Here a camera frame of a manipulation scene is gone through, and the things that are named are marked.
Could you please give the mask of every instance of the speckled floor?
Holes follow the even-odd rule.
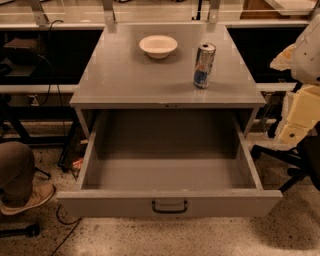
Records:
[[[253,143],[270,142],[263,133],[254,132],[248,136],[249,147]],[[57,166],[60,147],[33,150],[36,165],[52,175],[57,190],[75,184],[72,173],[64,173]],[[262,155],[255,163],[265,189],[277,188],[287,178],[287,165],[281,161]],[[45,176],[38,173],[34,182],[46,182]],[[0,255],[315,256],[320,255],[319,198],[319,192],[306,179],[287,191],[264,218],[84,218],[72,232],[76,224],[58,221],[59,202],[54,196],[39,208],[11,217],[0,215],[0,230],[34,223],[41,228],[37,237],[0,238]],[[63,208],[59,216],[67,223],[77,220]]]

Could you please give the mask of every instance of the chair wheel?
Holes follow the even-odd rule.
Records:
[[[254,159],[258,159],[261,155],[261,152],[257,149],[256,146],[253,146],[252,150],[251,150],[251,156]]]

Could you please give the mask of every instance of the soda can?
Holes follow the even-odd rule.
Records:
[[[198,47],[193,84],[200,89],[209,86],[209,78],[216,47],[211,43],[200,44]]]

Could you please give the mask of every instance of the black office chair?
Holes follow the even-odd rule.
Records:
[[[281,192],[285,192],[307,176],[320,191],[320,123],[316,125],[316,131],[317,136],[305,137],[296,148],[289,151],[253,146],[251,155],[254,159],[259,158],[261,153],[265,153],[296,167],[288,168],[287,173],[291,178],[279,188]]]

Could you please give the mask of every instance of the black cable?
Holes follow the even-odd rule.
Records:
[[[61,205],[58,207],[57,211],[56,211],[56,217],[58,219],[58,221],[63,224],[63,225],[73,225],[73,224],[76,224],[74,225],[74,227],[71,229],[70,233],[62,240],[62,242],[56,247],[56,249],[52,252],[51,256],[53,256],[59,249],[60,247],[65,243],[65,241],[67,241],[67,239],[70,237],[70,235],[73,233],[73,231],[79,226],[80,222],[82,221],[82,218],[79,218],[77,219],[76,221],[73,221],[73,222],[65,222],[63,221],[60,216],[59,216],[59,212],[60,212],[60,209],[61,209]]]
[[[51,70],[51,78],[52,78],[54,76],[54,69],[53,69],[52,64],[50,63],[50,61],[46,57],[44,57],[44,56],[42,56],[40,54],[38,54],[38,57],[43,59],[43,60],[45,60],[46,63],[49,65],[50,70]],[[51,83],[49,84],[48,91],[47,91],[47,94],[46,94],[46,98],[44,99],[43,102],[39,103],[39,106],[42,106],[47,102],[47,100],[49,98],[50,90],[51,90]]]
[[[51,22],[50,24],[50,27],[49,27],[49,33],[48,33],[48,51],[49,51],[49,54],[50,54],[50,58],[52,59],[52,47],[51,47],[51,31],[52,31],[52,26],[53,24],[57,23],[57,22],[61,22],[63,23],[64,21],[63,20],[55,20],[53,22]]]
[[[57,89],[58,89],[58,94],[59,94],[59,99],[60,99],[60,105],[63,108],[63,101],[62,101],[62,96],[61,96],[59,84],[57,84]],[[63,125],[63,136],[65,137],[66,136],[66,124],[65,124],[64,118],[62,118],[62,125]]]

